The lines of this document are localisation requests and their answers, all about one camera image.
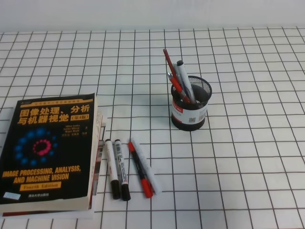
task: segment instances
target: black marker cap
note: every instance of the black marker cap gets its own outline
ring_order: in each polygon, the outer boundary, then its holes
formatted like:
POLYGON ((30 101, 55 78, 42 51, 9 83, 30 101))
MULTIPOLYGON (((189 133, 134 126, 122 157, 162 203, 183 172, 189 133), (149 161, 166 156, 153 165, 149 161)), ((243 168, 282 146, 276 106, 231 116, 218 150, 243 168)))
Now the black marker cap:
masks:
POLYGON ((118 180, 112 180, 110 182, 110 185, 111 185, 113 199, 119 199, 121 197, 120 196, 119 181, 118 180))
POLYGON ((177 66, 181 66, 183 64, 183 61, 177 61, 177 66))
POLYGON ((122 199, 128 201, 131 199, 128 184, 122 185, 122 199))

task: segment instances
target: white wall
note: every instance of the white wall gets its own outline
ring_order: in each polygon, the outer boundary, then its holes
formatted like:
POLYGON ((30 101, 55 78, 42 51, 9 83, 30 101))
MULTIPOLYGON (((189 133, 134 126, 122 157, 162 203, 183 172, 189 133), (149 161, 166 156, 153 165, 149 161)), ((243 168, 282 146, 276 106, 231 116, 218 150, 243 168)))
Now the white wall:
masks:
POLYGON ((0 0, 0 31, 304 25, 304 0, 0 0))

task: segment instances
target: red marker cap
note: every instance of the red marker cap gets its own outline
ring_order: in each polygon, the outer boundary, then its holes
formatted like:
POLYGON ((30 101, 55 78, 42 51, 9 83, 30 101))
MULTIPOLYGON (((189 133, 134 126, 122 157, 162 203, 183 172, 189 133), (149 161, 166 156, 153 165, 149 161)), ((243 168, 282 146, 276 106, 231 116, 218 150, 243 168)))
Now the red marker cap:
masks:
POLYGON ((151 198, 153 196, 153 190, 151 185, 148 183, 146 179, 142 179, 141 184, 146 198, 151 198))
POLYGON ((132 142, 129 142, 129 143, 128 143, 128 147, 129 147, 129 150, 130 150, 131 152, 135 152, 135 148, 133 147, 132 142))

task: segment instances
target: pen holder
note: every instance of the pen holder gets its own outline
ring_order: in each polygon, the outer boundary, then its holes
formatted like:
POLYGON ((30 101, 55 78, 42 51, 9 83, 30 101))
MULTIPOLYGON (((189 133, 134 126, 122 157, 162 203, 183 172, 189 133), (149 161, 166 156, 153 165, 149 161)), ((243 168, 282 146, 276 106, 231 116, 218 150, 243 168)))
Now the pen holder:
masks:
POLYGON ((173 96, 172 123, 180 130, 198 130, 205 122, 208 101, 212 95, 210 84, 198 77, 189 76, 189 80, 197 103, 187 104, 181 100, 177 90, 172 85, 173 96))

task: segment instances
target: pen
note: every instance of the pen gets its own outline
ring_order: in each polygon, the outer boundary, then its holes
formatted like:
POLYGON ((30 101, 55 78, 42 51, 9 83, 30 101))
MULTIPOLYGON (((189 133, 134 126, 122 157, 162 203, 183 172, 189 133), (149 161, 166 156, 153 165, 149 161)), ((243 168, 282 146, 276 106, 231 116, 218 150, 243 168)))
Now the pen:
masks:
POLYGON ((173 64, 173 68, 175 69, 177 80, 178 80, 179 84, 181 85, 181 87, 183 88, 183 81, 181 79, 181 75, 180 75, 180 72, 179 72, 179 69, 178 69, 178 66, 176 63, 173 64))
POLYGON ((168 52, 167 52, 167 49, 163 49, 163 52, 164 52, 166 61, 167 61, 167 63, 168 63, 168 66, 170 67, 171 72, 172 72, 172 74, 173 74, 173 77, 174 77, 175 80, 177 80, 176 72, 175 72, 175 69, 173 68, 173 64, 172 64, 172 62, 171 62, 170 56, 169 56, 169 54, 168 54, 168 52))
POLYGON ((183 84, 184 84, 184 88, 183 89, 185 90, 185 93, 186 93, 187 97, 190 99, 190 102, 192 104, 195 104, 196 103, 195 95, 194 95, 194 92, 193 92, 192 85, 190 83, 189 77, 188 77, 188 75, 186 73, 183 61, 177 61, 177 68, 179 70, 181 79, 182 79, 183 84))
POLYGON ((180 94, 180 97, 182 98, 182 100, 189 104, 190 103, 189 98, 186 96, 185 92, 182 90, 182 87, 179 85, 179 83, 173 78, 172 74, 170 74, 168 72, 167 77, 172 82, 173 86, 176 88, 178 93, 180 94))
POLYGON ((139 177, 140 177, 140 180, 141 180, 141 184, 142 184, 142 188, 143 188, 144 194, 145 194, 146 198, 151 198, 153 196, 153 191, 151 189, 150 184, 148 183, 148 181, 146 180, 146 178, 144 176, 144 173, 142 171, 142 167, 141 167, 138 155, 135 152, 135 149, 134 149, 134 147, 133 147, 131 142, 128 143, 128 147, 129 147, 129 150, 130 150, 130 152, 131 152, 131 154, 133 156, 133 160, 134 160, 135 166, 136 166, 136 168, 138 170, 138 174, 139 174, 139 177))
POLYGON ((156 179, 153 169, 150 167, 148 160, 146 159, 140 145, 135 141, 135 139, 133 137, 131 138, 131 142, 135 149, 135 152, 137 153, 137 155, 140 159, 143 170, 146 172, 146 175, 153 187, 155 194, 156 195, 160 194, 162 192, 161 186, 160 186, 158 180, 156 179))
POLYGON ((125 172, 125 165, 124 165, 124 157, 122 154, 122 143, 119 139, 114 141, 114 149, 118 159, 118 164, 120 168, 121 174, 121 189, 122 189, 122 199, 124 201, 128 201, 131 199, 128 187, 128 179, 125 172))
POLYGON ((105 141, 107 155, 108 155, 108 166, 109 166, 109 173, 110 173, 110 185, 112 189, 112 196, 113 199, 120 198, 120 187, 119 187, 119 180, 118 174, 116 171, 115 166, 115 159, 114 159, 114 152, 112 147, 112 142, 110 139, 105 141))

